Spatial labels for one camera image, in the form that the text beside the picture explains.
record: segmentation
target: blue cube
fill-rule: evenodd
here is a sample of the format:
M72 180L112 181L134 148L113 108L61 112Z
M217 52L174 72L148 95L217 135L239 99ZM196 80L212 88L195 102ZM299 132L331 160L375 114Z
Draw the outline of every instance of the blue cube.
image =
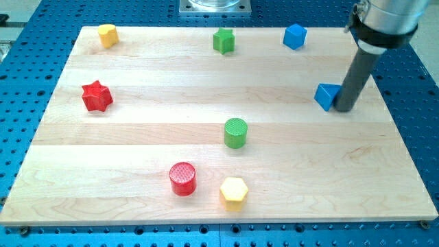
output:
M328 111L342 86L334 84L319 84L314 99L323 110Z
M285 30L283 36L283 44L295 50L305 43L307 37L307 30L299 24L294 24Z

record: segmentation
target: red cylinder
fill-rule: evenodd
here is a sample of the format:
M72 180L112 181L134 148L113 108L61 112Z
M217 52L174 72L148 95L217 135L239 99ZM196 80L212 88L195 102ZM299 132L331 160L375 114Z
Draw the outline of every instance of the red cylinder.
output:
M179 196L188 196L197 187L195 168L188 162L180 162L172 166L169 179L171 179L172 191Z

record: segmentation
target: wooden tabletop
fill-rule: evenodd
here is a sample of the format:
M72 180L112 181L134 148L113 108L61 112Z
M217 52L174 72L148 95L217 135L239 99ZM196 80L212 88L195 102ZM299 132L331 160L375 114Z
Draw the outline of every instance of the wooden tabletop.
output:
M234 28L235 51L213 50L215 28L118 27L104 49L83 27L0 214L7 226L352 222L438 216L370 78L349 113L324 112L319 83L340 84L356 51L338 28L309 28L296 51L284 28ZM82 85L114 103L88 112ZM248 123L224 145L224 123ZM194 165L179 197L169 169ZM241 212L220 203L225 177L249 189Z

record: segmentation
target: green cylinder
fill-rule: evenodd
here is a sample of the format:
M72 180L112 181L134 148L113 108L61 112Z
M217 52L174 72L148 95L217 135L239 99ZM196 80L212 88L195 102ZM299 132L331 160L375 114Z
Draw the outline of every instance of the green cylinder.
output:
M246 144L247 124L239 118L227 120L224 125L224 143L229 148L241 148Z

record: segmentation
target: green star block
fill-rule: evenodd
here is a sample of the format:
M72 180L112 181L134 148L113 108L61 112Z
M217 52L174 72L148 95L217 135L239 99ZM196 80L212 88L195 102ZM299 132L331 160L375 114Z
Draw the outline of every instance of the green star block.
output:
M235 36L233 30L225 30L220 28L218 32L213 35L213 49L219 51L221 54L235 50Z
M229 148L240 148L246 144L247 123L239 118L227 120L224 125L224 143Z

